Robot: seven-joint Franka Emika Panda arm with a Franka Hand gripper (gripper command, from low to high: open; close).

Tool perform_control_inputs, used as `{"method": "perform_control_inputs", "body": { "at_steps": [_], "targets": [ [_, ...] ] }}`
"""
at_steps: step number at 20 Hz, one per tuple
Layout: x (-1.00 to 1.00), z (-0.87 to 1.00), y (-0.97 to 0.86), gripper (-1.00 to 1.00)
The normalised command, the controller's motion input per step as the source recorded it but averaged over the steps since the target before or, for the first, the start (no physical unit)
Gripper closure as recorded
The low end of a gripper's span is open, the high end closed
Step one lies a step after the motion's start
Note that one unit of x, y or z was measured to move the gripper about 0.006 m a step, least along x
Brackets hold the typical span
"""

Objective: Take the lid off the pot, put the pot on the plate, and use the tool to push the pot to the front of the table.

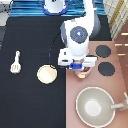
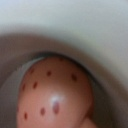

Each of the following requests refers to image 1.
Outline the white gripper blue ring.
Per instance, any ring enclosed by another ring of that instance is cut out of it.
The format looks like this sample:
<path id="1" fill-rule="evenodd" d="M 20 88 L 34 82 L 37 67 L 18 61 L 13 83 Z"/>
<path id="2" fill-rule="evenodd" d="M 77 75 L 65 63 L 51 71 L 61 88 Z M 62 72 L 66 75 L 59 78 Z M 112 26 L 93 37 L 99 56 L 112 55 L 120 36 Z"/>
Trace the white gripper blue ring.
<path id="1" fill-rule="evenodd" d="M 60 49 L 58 56 L 58 65 L 61 67 L 66 67 L 69 70 L 82 71 L 88 67 L 94 67 L 97 56 L 87 55 L 82 59 L 74 59 L 68 51 L 68 48 Z"/>

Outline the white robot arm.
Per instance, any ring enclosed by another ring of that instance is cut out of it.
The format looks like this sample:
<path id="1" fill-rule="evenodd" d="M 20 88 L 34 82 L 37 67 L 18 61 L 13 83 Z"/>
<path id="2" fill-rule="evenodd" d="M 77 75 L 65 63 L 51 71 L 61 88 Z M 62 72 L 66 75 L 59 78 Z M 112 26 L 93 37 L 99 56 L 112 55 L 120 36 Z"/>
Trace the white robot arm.
<path id="1" fill-rule="evenodd" d="M 95 55 L 88 54 L 89 37 L 95 27 L 95 10 L 93 0 L 83 0 L 86 15 L 65 20 L 61 27 L 61 39 L 65 48 L 59 51 L 58 65 L 70 70 L 84 70 L 94 67 Z"/>

